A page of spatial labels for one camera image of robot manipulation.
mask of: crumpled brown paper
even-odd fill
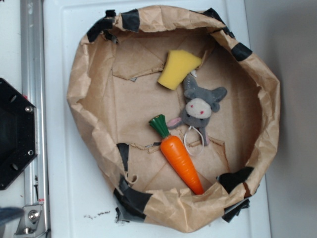
[[[92,43],[83,37],[67,100],[110,188],[119,190],[120,177],[126,174],[116,144],[127,143],[126,178],[137,178],[131,187],[152,194],[143,211],[145,222],[192,232],[222,216],[226,207],[255,194],[277,150],[279,82],[255,54],[237,61],[231,52],[237,40],[212,17],[170,6],[138,12],[138,33],[123,28],[121,14],[115,17],[109,32],[118,44],[103,34]],[[223,86],[228,91],[207,126],[210,145],[192,158],[206,190],[199,196],[178,177],[159,147],[151,146],[160,138],[148,121],[158,114],[173,119],[185,106],[182,86],[171,91],[157,83],[168,51],[176,49],[204,58],[197,70],[200,87]],[[171,133],[182,138],[187,128]],[[191,150],[201,148],[197,135],[190,135],[188,141]],[[216,177],[245,166],[253,167],[253,172],[228,194]]]

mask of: metal rail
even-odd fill
[[[50,230],[42,0],[21,0],[21,57],[22,94],[37,108],[38,155],[24,171],[25,216],[15,234],[26,238],[43,236]]]

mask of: toy carrot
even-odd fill
[[[149,123],[163,138],[160,149],[174,170],[195,194],[203,194],[204,189],[194,164],[182,141],[177,136],[169,133],[165,123],[165,116],[161,114],[153,118]]]

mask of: bolt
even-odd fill
[[[32,113],[32,112],[34,111],[34,109],[33,109],[33,107],[31,107],[31,106],[27,106],[27,107],[25,108],[25,111],[26,111],[27,113]]]
[[[36,210],[32,210],[29,212],[29,219],[32,221],[32,222],[35,222],[39,219],[40,217],[40,214],[38,211]]]
[[[30,234],[32,233],[32,229],[30,227],[26,227],[23,229],[23,234]]]

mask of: plush donkey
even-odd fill
[[[218,112],[219,102],[226,96],[227,90],[219,87],[213,90],[201,88],[195,78],[188,74],[183,81],[186,106],[180,113],[180,117],[167,123],[168,129],[174,129],[182,124],[197,128],[204,138],[204,145],[209,144],[206,126],[211,117],[211,112]]]

